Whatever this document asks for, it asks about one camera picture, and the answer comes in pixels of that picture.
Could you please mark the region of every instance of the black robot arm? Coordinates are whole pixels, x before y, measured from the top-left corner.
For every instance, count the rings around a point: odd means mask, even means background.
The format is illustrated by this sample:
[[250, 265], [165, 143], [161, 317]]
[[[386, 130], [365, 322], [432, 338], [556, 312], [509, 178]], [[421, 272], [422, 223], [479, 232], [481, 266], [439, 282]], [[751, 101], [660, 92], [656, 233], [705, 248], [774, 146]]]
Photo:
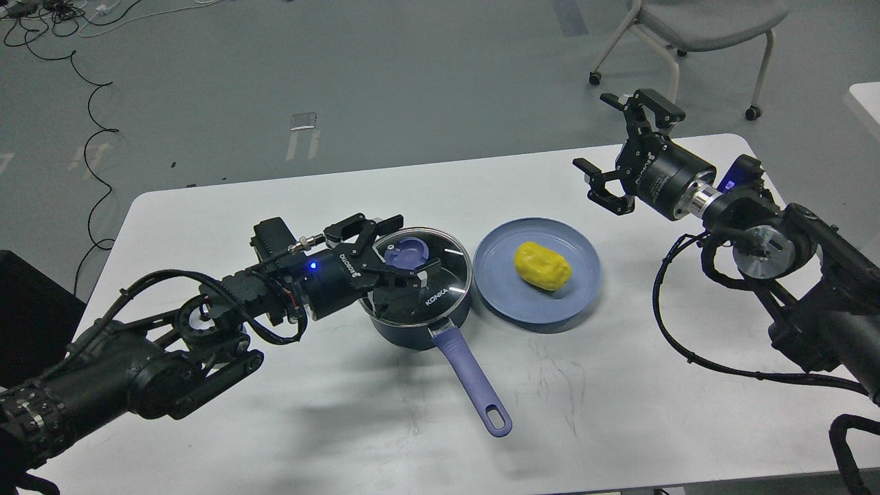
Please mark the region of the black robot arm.
[[[669, 138], [685, 114], [653, 90], [602, 101], [623, 113], [627, 141], [614, 170], [603, 173], [586, 159], [574, 165], [590, 184], [587, 197], [618, 215], [638, 197], [669, 220], [700, 218], [706, 275], [731, 289], [754, 292], [773, 317], [773, 347], [805, 372], [831, 371], [841, 363], [880, 405], [880, 269], [833, 228], [801, 205], [784, 210], [764, 187], [760, 162], [740, 156], [715, 183], [715, 167]], [[651, 129], [645, 109], [656, 117]], [[605, 188], [620, 180], [624, 196]], [[741, 279], [715, 269], [717, 249], [732, 242]], [[796, 299], [778, 278], [800, 269], [822, 248], [822, 277]]]
[[[14, 493], [16, 484], [52, 492], [53, 485], [26, 471], [125, 412], [182, 419], [255, 372], [263, 353], [250, 349], [245, 325], [269, 344], [291, 344], [303, 335], [307, 308], [317, 320], [374, 291], [387, 299], [418, 292], [437, 261], [399, 270], [373, 248], [378, 236], [402, 226], [400, 215], [376, 221], [358, 213], [296, 240], [280, 218], [271, 218], [254, 227], [259, 262], [251, 267], [222, 280], [161, 270], [122, 290], [63, 361], [0, 393], [0, 495]], [[306, 254], [322, 243], [326, 249]], [[199, 295], [140, 321], [115, 320], [139, 293], [173, 277], [197, 281]], [[297, 333], [278, 336], [255, 319], [259, 315], [273, 326], [294, 323]], [[169, 351], [178, 341], [186, 349]]]

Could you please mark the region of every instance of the pot handle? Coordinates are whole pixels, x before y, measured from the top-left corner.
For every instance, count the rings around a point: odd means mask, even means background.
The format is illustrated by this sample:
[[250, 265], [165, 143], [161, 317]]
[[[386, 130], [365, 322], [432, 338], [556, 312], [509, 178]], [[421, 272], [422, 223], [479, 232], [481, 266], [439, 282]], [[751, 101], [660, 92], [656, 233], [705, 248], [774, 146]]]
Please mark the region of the pot handle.
[[[498, 394], [492, 388], [492, 384], [486, 378], [486, 374], [480, 368], [480, 364], [473, 357], [471, 349], [467, 347], [465, 338], [461, 335], [458, 327], [449, 327], [435, 334], [431, 341], [449, 360], [452, 369], [461, 381], [461, 385], [465, 388], [467, 396], [471, 398], [473, 407], [476, 408], [477, 414], [483, 420], [483, 424], [489, 433], [496, 437], [503, 437], [510, 433], [513, 423], [510, 421], [510, 415], [504, 409], [504, 404], [498, 398]], [[492, 418], [489, 412], [497, 412], [503, 421], [501, 426], [492, 424]]]

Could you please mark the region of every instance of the white table surface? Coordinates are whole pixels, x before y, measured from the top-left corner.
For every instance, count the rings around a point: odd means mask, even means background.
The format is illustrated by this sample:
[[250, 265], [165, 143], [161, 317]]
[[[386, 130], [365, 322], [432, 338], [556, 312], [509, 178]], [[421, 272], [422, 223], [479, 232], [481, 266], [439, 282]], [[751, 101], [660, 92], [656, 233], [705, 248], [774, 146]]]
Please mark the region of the white table surface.
[[843, 100], [871, 134], [880, 140], [880, 82], [851, 85]]
[[[722, 172], [751, 152], [733, 135], [677, 141]], [[866, 398], [713, 373], [689, 366], [663, 340], [650, 305], [654, 275], [670, 244], [699, 232], [699, 221], [672, 223], [643, 203], [619, 218], [588, 201], [571, 160], [583, 156], [608, 170], [619, 148], [147, 193], [133, 203], [86, 308], [84, 321], [92, 321], [121, 287], [152, 270], [215, 277], [240, 270], [255, 260], [253, 225], [274, 216], [298, 237], [358, 211], [402, 213], [407, 225], [453, 234], [471, 254], [501, 223], [555, 218], [584, 233], [602, 260], [602, 291], [587, 312], [567, 331], [538, 334], [477, 299], [463, 325], [513, 418], [507, 437], [485, 431], [439, 351], [390, 345], [352, 306], [313, 321], [300, 344], [274, 347], [255, 337], [254, 347], [266, 352], [263, 367], [190, 417], [126, 414], [37, 474], [71, 494], [448, 494], [606, 491], [836, 470], [828, 427], [840, 413], [875, 417]], [[817, 280], [815, 264], [808, 268], [796, 274], [796, 295]], [[195, 283], [162, 284], [121, 319], [178, 307], [196, 291]], [[799, 371], [770, 347], [770, 318], [758, 301], [704, 278], [696, 250], [671, 268], [663, 302], [674, 334], [706, 357]], [[876, 439], [849, 437], [860, 466], [880, 466]]]

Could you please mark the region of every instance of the silver connector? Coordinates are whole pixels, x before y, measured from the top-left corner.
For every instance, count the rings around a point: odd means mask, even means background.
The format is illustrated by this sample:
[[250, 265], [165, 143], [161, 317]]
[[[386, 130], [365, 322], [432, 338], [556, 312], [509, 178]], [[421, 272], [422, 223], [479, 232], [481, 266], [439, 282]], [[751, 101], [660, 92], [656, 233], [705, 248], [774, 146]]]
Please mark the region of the silver connector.
[[696, 218], [702, 219], [709, 205], [721, 194], [721, 191], [713, 187], [712, 184], [700, 180], [694, 181], [685, 192], [687, 211]]
[[314, 248], [321, 242], [324, 242], [324, 234], [319, 233], [318, 235], [313, 235], [312, 237], [300, 237], [299, 242], [296, 244], [291, 244], [287, 246], [287, 250], [292, 255], [299, 253], [300, 251], [308, 251], [309, 249]]

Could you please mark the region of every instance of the chair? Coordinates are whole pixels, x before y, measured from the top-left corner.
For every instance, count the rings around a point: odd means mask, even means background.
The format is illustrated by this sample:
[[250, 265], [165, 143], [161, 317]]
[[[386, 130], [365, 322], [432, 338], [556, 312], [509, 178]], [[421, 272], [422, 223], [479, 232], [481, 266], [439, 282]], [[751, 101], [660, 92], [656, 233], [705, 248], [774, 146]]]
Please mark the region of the chair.
[[752, 105], [745, 111], [745, 118], [750, 121], [761, 116], [759, 98], [773, 51], [773, 28], [788, 15], [782, 0], [627, 0], [627, 5], [627, 17], [590, 68], [591, 85], [598, 85], [602, 80], [599, 65], [627, 30], [669, 64], [672, 76], [666, 96], [672, 102], [678, 92], [678, 64], [670, 53], [672, 48], [678, 51], [678, 56], [684, 57], [688, 52], [732, 47], [764, 34], [767, 38], [764, 60], [752, 94]]

